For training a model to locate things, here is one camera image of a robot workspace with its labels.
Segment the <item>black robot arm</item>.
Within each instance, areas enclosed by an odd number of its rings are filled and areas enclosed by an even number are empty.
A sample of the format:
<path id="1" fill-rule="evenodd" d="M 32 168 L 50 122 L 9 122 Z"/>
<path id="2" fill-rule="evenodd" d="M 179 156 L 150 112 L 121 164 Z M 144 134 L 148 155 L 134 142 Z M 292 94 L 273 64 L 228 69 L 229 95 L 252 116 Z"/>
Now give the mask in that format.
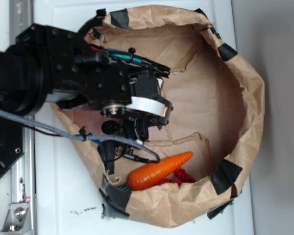
<path id="1" fill-rule="evenodd" d="M 32 115 L 45 102 L 64 110 L 126 106 L 127 65 L 77 33 L 33 24 L 0 52 L 0 109 Z"/>

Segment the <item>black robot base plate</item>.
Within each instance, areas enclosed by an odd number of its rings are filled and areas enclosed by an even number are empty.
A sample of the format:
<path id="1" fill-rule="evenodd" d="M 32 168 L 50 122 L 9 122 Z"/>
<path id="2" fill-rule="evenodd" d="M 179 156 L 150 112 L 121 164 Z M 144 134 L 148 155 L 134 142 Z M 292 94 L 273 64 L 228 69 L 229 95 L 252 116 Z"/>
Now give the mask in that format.
<path id="1" fill-rule="evenodd" d="M 0 179 L 23 153 L 23 128 L 0 118 Z"/>

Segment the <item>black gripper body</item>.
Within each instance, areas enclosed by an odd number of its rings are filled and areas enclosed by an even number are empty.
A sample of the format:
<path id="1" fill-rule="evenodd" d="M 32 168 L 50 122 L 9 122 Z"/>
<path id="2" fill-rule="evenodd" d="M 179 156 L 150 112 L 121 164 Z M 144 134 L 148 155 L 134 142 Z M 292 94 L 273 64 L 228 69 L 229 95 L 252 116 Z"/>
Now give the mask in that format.
<path id="1" fill-rule="evenodd" d="M 128 69 L 108 51 L 95 51 L 83 36 L 46 27 L 51 91 L 47 102 L 62 109 L 100 110 L 131 103 Z"/>

